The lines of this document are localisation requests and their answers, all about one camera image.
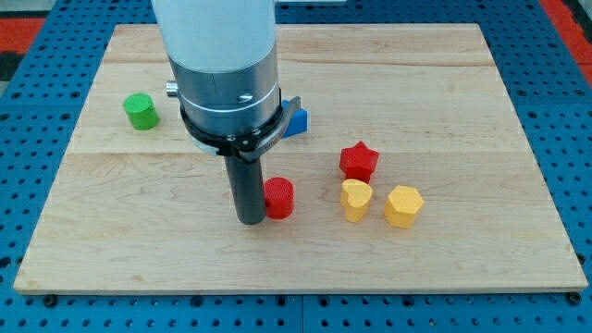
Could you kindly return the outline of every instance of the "toy block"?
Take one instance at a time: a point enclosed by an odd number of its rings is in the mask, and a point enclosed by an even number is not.
[[[367,184],[376,170],[378,155],[377,151],[358,142],[353,147],[341,149],[339,168],[345,173],[345,179],[358,179]]]
[[[283,107],[288,105],[288,101],[283,101],[281,103]],[[284,135],[281,137],[282,139],[288,138],[292,135],[300,134],[306,132],[308,130],[308,112],[304,109],[300,109],[296,111],[296,113],[290,119],[290,123],[288,124],[288,128],[284,132]]]
[[[294,187],[282,177],[268,179],[264,184],[265,209],[268,217],[283,219],[294,210]]]
[[[397,186],[388,195],[384,214],[391,226],[410,228],[423,206],[424,199],[417,189]]]
[[[372,199],[370,185],[358,179],[345,179],[341,183],[341,205],[345,208],[345,218],[358,222],[366,215]]]

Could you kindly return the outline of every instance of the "blue block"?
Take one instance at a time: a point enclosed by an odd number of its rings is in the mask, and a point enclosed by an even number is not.
[[[281,103],[283,107],[288,105],[288,101],[283,101]],[[288,138],[292,135],[300,134],[302,132],[306,132],[308,130],[308,112],[304,109],[300,109],[296,111],[292,119],[290,119],[290,124],[284,133],[283,138]]]

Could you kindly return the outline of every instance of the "blue pegboard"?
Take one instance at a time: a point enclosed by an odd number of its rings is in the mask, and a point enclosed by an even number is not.
[[[590,278],[592,92],[535,0],[279,6],[279,23],[479,23]],[[0,98],[0,332],[589,331],[581,294],[25,297],[19,262],[117,23],[148,0],[58,0]]]

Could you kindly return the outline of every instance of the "wooden board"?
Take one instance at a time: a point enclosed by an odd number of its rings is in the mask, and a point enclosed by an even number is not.
[[[282,91],[311,130],[264,158],[293,215],[238,222],[221,157],[188,140],[156,26],[119,26],[15,288],[27,294],[580,290],[586,278],[476,25],[278,26]],[[138,91],[161,122],[131,129]],[[367,217],[339,205],[339,151],[380,152]],[[425,207],[382,216],[398,184]]]

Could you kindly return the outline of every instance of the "yellow block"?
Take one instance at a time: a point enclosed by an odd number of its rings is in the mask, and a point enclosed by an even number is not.
[[[345,218],[358,222],[366,215],[372,199],[370,185],[358,179],[345,179],[341,183],[341,205],[345,207]]]
[[[397,186],[388,195],[384,213],[391,226],[410,228],[423,206],[424,199],[417,189]]]

